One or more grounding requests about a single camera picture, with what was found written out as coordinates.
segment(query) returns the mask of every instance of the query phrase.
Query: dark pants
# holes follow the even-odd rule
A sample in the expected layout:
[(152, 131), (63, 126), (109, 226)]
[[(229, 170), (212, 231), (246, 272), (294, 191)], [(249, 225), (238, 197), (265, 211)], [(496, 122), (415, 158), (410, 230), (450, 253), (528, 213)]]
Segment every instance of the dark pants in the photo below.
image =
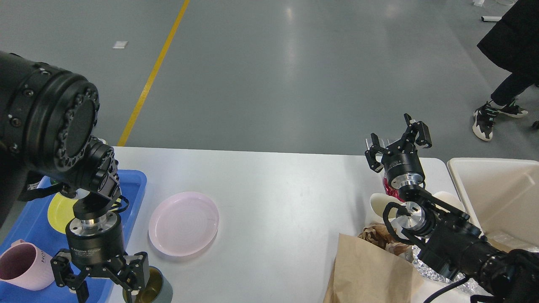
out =
[(523, 74), (512, 73), (498, 88), (490, 95), (494, 103), (505, 106), (513, 102), (513, 99), (520, 95), (526, 88), (535, 83), (533, 78)]

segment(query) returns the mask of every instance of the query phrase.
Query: person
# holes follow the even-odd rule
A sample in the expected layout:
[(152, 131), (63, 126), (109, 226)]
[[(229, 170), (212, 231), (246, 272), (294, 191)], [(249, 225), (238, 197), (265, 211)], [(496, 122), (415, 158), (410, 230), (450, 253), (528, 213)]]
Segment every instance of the person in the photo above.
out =
[(528, 114), (516, 101), (526, 88), (539, 82), (539, 1), (518, 0), (478, 48), (494, 64), (511, 72), (490, 100), (473, 113), (473, 133), (490, 141), (494, 119), (500, 113), (514, 118)]

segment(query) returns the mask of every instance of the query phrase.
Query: pink mug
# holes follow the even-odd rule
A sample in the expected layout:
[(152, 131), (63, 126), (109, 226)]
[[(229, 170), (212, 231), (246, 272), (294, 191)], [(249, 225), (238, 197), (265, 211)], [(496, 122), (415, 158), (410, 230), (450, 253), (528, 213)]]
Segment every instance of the pink mug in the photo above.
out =
[(0, 256), (0, 281), (31, 291), (42, 290), (54, 282), (51, 259), (32, 243), (17, 240)]

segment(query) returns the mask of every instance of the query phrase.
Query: yellow floor line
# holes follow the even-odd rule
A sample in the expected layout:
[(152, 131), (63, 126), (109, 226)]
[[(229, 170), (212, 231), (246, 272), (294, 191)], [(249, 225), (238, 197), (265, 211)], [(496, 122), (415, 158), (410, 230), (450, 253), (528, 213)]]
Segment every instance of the yellow floor line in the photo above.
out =
[(117, 146), (126, 145), (127, 139), (129, 138), (129, 135), (131, 134), (131, 130), (133, 129), (133, 126), (135, 125), (136, 119), (139, 117), (142, 106), (144, 105), (144, 102), (146, 101), (146, 97), (148, 96), (151, 86), (154, 83), (155, 76), (157, 76), (157, 73), (159, 72), (159, 68), (161, 67), (161, 64), (163, 63), (163, 59), (167, 55), (167, 51), (169, 49), (170, 43), (172, 42), (172, 39), (174, 39), (174, 35), (176, 34), (176, 30), (178, 29), (179, 23), (182, 21), (183, 14), (185, 13), (185, 10), (187, 9), (187, 5), (189, 5), (189, 0), (184, 0), (182, 8), (179, 11), (178, 17), (176, 17), (176, 20), (174, 21), (174, 25), (172, 26), (172, 29), (170, 29), (167, 40), (165, 41), (165, 44), (163, 45), (163, 48), (161, 49), (161, 53), (159, 54), (159, 57), (157, 57), (157, 61), (155, 61), (154, 68), (151, 70), (150, 76), (148, 77), (148, 81), (146, 81), (146, 84), (144, 85), (144, 89), (142, 90), (139, 100), (137, 101), (135, 108), (133, 109), (133, 112), (131, 113), (131, 117), (129, 118), (129, 121), (127, 121), (126, 127), (123, 129), (123, 133), (120, 137), (120, 140), (118, 141)]

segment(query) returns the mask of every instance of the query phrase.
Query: black coat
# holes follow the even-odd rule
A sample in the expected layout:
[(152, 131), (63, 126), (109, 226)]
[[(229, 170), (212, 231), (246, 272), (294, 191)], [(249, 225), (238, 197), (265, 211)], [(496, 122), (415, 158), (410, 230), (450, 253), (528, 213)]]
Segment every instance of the black coat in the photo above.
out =
[(518, 0), (478, 47), (497, 66), (539, 81), (539, 0)]

